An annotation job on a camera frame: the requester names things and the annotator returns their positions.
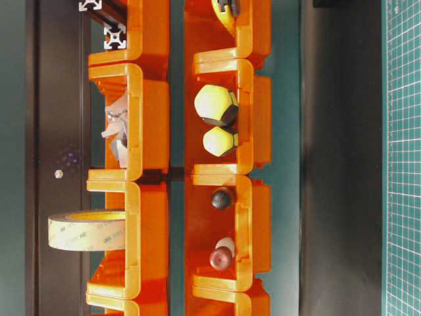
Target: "cutting mat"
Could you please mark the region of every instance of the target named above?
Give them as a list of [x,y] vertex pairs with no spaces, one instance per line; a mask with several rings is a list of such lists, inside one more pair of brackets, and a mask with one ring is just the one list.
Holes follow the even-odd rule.
[[385,315],[421,315],[421,0],[385,0]]

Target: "orange plastic bin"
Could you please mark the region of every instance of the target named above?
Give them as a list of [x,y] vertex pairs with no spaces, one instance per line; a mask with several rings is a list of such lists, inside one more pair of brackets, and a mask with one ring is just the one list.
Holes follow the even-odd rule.
[[[187,76],[185,104],[186,171],[192,174],[248,174],[272,160],[272,84],[270,78],[255,76],[245,59],[194,64]],[[234,126],[239,146],[234,153],[215,157],[203,147],[203,135],[212,128],[196,113],[194,99],[205,84],[231,89],[239,113]]]
[[89,56],[89,66],[139,65],[145,77],[166,80],[170,52],[170,1],[127,0],[127,48]]
[[255,279],[245,293],[187,285],[187,316],[270,316],[270,296]]
[[132,300],[144,284],[168,276],[166,184],[88,180],[87,190],[106,192],[107,209],[126,211],[125,250],[106,252],[87,284],[87,295]]
[[211,0],[187,0],[185,43],[187,61],[208,63],[246,58],[261,68],[271,48],[271,1],[237,0],[240,14],[234,36],[217,19]]
[[[227,187],[235,203],[223,211],[211,204],[212,193]],[[186,177],[186,275],[190,284],[245,292],[256,273],[271,265],[270,188],[246,176]],[[211,267],[209,255],[221,238],[235,242],[232,266],[225,271]]]
[[110,105],[125,91],[128,93],[128,164],[121,169],[106,140],[106,169],[89,170],[90,180],[129,180],[140,178],[146,169],[167,172],[170,162],[170,94],[166,82],[145,80],[135,64],[117,64],[89,68],[95,82]]
[[135,300],[118,300],[87,295],[88,305],[103,307],[103,316],[167,316],[168,297],[165,280],[146,284],[145,290]]

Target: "roll of tape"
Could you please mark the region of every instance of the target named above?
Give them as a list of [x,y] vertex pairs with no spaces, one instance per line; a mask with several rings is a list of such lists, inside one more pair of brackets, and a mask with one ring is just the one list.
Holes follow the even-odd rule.
[[124,211],[89,211],[53,215],[48,218],[48,242],[53,248],[70,251],[124,249]]

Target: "small screw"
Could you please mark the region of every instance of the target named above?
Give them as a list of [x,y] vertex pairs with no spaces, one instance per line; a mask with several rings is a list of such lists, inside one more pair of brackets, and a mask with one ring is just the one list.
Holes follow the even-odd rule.
[[62,170],[56,170],[54,172],[54,176],[56,179],[61,179],[63,177],[63,171]]

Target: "black metal bracket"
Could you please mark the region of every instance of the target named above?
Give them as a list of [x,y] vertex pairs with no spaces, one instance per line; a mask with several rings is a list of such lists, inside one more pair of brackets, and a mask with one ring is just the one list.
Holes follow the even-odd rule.
[[127,25],[127,8],[113,0],[79,0],[79,11],[104,26]]

